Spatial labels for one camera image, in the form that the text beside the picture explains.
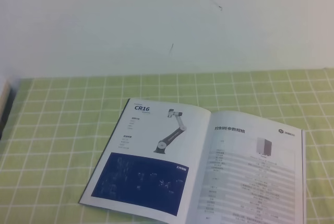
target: company logo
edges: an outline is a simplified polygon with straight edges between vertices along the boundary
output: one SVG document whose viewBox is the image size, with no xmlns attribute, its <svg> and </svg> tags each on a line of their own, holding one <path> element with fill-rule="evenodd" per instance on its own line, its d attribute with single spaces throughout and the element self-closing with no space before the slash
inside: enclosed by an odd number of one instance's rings
<svg viewBox="0 0 334 224">
<path fill-rule="evenodd" d="M 279 129 L 278 131 L 279 131 L 281 134 L 288 134 L 288 135 L 294 136 L 294 134 L 289 133 L 289 132 L 285 132 L 285 131 L 283 131 L 282 129 Z"/>
</svg>

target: green checkered tablecloth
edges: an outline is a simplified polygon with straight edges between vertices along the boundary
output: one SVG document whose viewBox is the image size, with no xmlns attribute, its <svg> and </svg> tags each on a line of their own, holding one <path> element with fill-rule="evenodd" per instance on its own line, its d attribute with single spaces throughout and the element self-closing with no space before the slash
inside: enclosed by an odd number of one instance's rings
<svg viewBox="0 0 334 224">
<path fill-rule="evenodd" d="M 306 130 L 307 223 L 334 223 L 334 69 L 23 80 L 0 141 L 0 223 L 143 223 L 77 204 L 127 98 Z"/>
</svg>

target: brochure page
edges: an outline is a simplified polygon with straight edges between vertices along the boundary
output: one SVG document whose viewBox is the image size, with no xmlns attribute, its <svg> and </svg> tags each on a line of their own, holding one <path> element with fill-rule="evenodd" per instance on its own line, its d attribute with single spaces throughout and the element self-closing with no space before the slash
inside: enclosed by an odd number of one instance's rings
<svg viewBox="0 0 334 224">
<path fill-rule="evenodd" d="M 80 203 L 185 223 L 210 116 L 130 99 Z"/>
<path fill-rule="evenodd" d="M 212 114 L 199 224 L 303 224 L 302 131 L 239 112 Z"/>
</svg>

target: robotic arm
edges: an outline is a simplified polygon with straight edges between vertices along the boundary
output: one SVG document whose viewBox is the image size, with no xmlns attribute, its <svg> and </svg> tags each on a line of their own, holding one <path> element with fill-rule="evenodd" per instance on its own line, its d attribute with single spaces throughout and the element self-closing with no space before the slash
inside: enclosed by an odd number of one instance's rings
<svg viewBox="0 0 334 224">
<path fill-rule="evenodd" d="M 172 134 L 167 136 L 165 139 L 158 142 L 157 148 L 154 152 L 157 152 L 159 154 L 165 154 L 166 147 L 172 143 L 175 138 L 177 138 L 181 133 L 187 130 L 185 125 L 183 125 L 183 122 L 181 120 L 182 112 L 174 112 L 174 109 L 169 109 L 168 111 L 168 118 L 171 118 L 172 116 L 175 116 L 177 122 L 178 122 L 178 129 L 175 130 Z"/>
</svg>

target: dark blue photo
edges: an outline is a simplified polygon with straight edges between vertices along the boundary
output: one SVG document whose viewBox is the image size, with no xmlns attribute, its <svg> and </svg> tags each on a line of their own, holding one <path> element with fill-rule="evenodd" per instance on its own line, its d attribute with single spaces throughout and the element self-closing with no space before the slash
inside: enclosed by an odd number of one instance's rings
<svg viewBox="0 0 334 224">
<path fill-rule="evenodd" d="M 187 174 L 173 162 L 111 153 L 92 196 L 177 216 Z"/>
</svg>

